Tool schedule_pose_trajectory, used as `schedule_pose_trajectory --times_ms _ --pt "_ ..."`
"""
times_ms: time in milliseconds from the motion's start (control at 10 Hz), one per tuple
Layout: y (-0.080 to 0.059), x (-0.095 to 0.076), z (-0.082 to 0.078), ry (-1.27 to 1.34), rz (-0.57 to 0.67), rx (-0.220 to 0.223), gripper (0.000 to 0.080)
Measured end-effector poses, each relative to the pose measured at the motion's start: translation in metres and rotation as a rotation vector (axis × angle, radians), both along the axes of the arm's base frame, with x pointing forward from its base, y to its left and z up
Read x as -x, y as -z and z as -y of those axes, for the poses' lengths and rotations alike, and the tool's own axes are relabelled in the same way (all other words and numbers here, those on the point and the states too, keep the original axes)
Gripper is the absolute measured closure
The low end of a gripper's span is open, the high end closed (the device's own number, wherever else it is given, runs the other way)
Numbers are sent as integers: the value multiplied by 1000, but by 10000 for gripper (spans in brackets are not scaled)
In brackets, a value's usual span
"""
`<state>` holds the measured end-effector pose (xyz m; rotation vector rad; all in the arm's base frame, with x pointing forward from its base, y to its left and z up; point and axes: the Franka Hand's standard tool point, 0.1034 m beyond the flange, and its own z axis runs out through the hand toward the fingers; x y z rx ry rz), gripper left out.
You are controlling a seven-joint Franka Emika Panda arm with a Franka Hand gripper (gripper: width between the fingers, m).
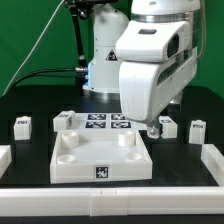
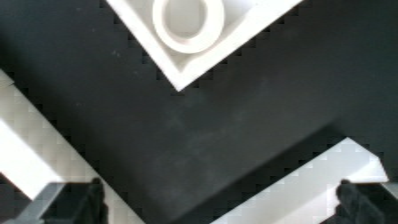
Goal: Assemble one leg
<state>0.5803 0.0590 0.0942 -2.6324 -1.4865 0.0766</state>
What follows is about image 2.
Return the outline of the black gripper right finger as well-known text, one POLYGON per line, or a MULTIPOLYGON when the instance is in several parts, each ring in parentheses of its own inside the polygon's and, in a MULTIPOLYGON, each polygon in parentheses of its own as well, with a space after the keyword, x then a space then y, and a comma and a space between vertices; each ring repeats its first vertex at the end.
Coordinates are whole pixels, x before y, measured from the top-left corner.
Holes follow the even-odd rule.
POLYGON ((338 224, 398 224, 398 196, 383 183, 344 180, 337 196, 338 224))

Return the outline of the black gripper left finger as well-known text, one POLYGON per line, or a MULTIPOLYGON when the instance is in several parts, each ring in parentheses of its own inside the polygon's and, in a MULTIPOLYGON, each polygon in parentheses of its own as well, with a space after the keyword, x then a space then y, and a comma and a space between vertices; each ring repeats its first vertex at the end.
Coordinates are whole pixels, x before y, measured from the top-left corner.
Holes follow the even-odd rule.
POLYGON ((51 183, 24 210, 27 224, 109 224, 102 180, 51 183))

